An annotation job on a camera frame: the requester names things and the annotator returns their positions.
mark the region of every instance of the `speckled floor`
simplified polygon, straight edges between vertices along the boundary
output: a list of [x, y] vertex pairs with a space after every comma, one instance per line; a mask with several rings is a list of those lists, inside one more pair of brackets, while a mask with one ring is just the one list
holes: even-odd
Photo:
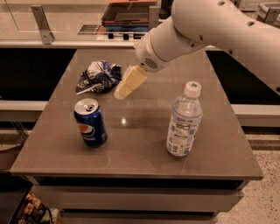
[[280, 223], [280, 136], [249, 140], [264, 178], [251, 181], [244, 189], [244, 198], [228, 213], [219, 213], [217, 224]]

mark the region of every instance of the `bottle label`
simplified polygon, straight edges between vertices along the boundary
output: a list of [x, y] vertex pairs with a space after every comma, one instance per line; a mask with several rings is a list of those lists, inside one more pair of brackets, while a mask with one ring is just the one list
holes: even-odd
[[201, 117], [186, 117], [173, 110], [167, 135], [167, 150], [172, 155], [182, 157], [189, 153]]

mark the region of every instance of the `blue can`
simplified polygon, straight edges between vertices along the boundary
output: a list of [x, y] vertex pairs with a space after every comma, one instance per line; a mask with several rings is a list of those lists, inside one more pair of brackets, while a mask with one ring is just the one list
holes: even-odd
[[107, 139], [101, 107], [94, 99], [80, 100], [74, 107], [74, 117], [86, 145], [98, 147]]

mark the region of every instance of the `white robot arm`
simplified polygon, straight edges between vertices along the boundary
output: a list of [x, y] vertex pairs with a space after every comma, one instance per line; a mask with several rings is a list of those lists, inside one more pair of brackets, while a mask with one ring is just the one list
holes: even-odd
[[157, 72], [204, 46], [231, 55], [280, 95], [280, 29], [240, 12], [229, 0], [174, 0], [171, 16], [136, 46], [143, 69]]

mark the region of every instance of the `plastic bottle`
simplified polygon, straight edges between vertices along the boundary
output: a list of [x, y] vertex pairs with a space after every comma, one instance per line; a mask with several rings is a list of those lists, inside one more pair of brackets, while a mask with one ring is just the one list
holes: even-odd
[[167, 150], [175, 157], [187, 155], [202, 118], [201, 85], [196, 81], [185, 84], [184, 93], [173, 104], [166, 140]]

